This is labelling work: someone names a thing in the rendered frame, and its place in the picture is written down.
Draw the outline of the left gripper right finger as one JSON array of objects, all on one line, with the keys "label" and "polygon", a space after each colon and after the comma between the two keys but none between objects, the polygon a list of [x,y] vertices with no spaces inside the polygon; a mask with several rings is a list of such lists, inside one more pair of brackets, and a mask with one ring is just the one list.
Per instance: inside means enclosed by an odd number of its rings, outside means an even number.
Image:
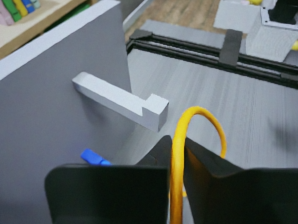
[{"label": "left gripper right finger", "polygon": [[244,170],[187,136],[183,184],[194,224],[259,224],[267,204],[298,203],[298,168]]}]

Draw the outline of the orange cable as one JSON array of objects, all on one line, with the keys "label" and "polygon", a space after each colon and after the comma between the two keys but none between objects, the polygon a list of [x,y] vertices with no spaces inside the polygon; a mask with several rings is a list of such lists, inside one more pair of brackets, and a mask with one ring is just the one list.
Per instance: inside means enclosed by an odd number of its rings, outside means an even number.
[{"label": "orange cable", "polygon": [[183,224],[183,196],[187,196],[186,191],[183,192],[184,143],[190,120],[197,114],[208,119],[217,130],[221,141],[220,156],[225,159],[226,138],[217,119],[209,111],[199,106],[190,107],[183,112],[177,123],[172,144],[169,224]]}]

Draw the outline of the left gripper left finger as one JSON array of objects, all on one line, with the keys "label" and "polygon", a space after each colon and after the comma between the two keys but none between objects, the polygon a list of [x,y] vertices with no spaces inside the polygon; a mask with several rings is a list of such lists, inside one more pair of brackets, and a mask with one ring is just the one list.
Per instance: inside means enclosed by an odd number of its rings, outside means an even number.
[{"label": "left gripper left finger", "polygon": [[171,136],[164,135],[135,165],[67,163],[53,168],[44,180],[52,224],[59,216],[167,224],[172,144]]}]

